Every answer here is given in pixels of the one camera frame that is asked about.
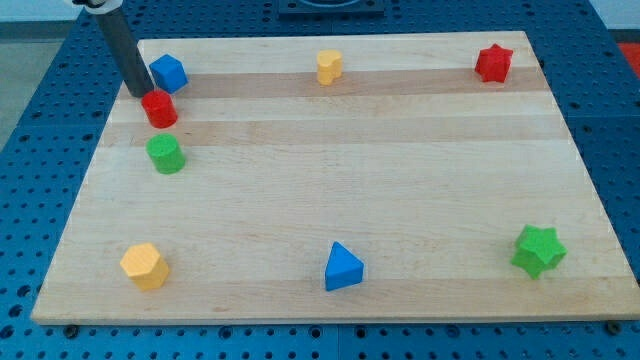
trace blue perforated table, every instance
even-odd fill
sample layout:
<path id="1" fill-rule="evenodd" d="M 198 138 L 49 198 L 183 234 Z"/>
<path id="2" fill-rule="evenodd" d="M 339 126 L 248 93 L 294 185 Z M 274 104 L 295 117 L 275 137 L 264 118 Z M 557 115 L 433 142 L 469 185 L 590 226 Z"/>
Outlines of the blue perforated table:
<path id="1" fill-rule="evenodd" d="M 138 38 L 524 30 L 640 275 L 640 82 L 586 0 L 387 0 L 279 20 L 273 1 L 126 1 Z M 640 358 L 640 322 L 40 327 L 29 319 L 121 83 L 81 14 L 0 154 L 0 359 Z"/>

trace green star-shaped block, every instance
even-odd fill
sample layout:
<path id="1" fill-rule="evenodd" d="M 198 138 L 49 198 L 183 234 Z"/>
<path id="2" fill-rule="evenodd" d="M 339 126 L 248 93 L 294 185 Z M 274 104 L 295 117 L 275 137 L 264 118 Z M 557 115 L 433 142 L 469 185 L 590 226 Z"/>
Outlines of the green star-shaped block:
<path id="1" fill-rule="evenodd" d="M 566 254 L 567 249 L 558 241 L 555 228 L 525 225 L 516 240 L 516 254 L 511 263 L 537 279 L 541 272 L 555 269 Z"/>

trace blue triangular prism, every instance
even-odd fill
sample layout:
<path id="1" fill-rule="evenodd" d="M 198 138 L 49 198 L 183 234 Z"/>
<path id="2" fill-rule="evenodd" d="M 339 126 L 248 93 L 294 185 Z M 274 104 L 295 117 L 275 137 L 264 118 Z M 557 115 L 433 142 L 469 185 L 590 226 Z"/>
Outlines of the blue triangular prism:
<path id="1" fill-rule="evenodd" d="M 331 246 L 331 254 L 324 271 L 327 291 L 351 286 L 362 282 L 364 263 L 339 242 Z"/>

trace toy block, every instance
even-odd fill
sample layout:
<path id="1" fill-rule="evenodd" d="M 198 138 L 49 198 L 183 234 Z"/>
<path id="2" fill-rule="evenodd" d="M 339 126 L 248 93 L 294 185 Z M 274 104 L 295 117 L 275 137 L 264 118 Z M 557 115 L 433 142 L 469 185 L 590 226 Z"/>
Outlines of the toy block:
<path id="1" fill-rule="evenodd" d="M 142 107 L 147 113 L 149 123 L 155 128 L 169 127 L 178 120 L 171 95 L 163 90 L 149 91 L 142 97 Z"/>
<path id="2" fill-rule="evenodd" d="M 513 50 L 504 49 L 498 44 L 493 44 L 488 49 L 480 50 L 476 72 L 482 76 L 482 82 L 505 82 L 507 73 L 511 67 Z"/>
<path id="3" fill-rule="evenodd" d="M 342 76 L 342 53 L 338 50 L 322 50 L 318 52 L 318 82 L 331 85 L 334 79 Z"/>
<path id="4" fill-rule="evenodd" d="M 159 134 L 149 139 L 147 154 L 156 170 L 165 175 L 180 171 L 186 163 L 178 139 L 171 134 Z"/>
<path id="5" fill-rule="evenodd" d="M 189 82 L 182 63 L 171 55 L 163 55 L 152 62 L 149 68 L 156 85 L 169 94 L 173 94 Z"/>
<path id="6" fill-rule="evenodd" d="M 161 287 L 169 276 L 169 265 L 152 243 L 129 247 L 120 266 L 141 291 Z"/>
<path id="7" fill-rule="evenodd" d="M 532 279 L 545 270 L 555 269 L 567 254 L 555 228 L 541 229 L 525 225 L 516 240 L 516 254 L 511 264 L 523 268 Z"/>
<path id="8" fill-rule="evenodd" d="M 331 254 L 324 272 L 327 291 L 340 289 L 362 282 L 364 263 L 339 242 L 331 246 Z"/>

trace yellow block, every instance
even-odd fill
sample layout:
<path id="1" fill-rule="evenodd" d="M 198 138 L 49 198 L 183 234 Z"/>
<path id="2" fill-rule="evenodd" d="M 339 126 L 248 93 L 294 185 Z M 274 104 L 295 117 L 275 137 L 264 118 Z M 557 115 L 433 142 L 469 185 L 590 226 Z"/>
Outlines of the yellow block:
<path id="1" fill-rule="evenodd" d="M 120 266 L 141 291 L 161 287 L 169 275 L 169 265 L 152 243 L 129 247 Z"/>
<path id="2" fill-rule="evenodd" d="M 342 53 L 338 50 L 321 50 L 318 52 L 318 82 L 331 85 L 334 79 L 342 76 Z"/>

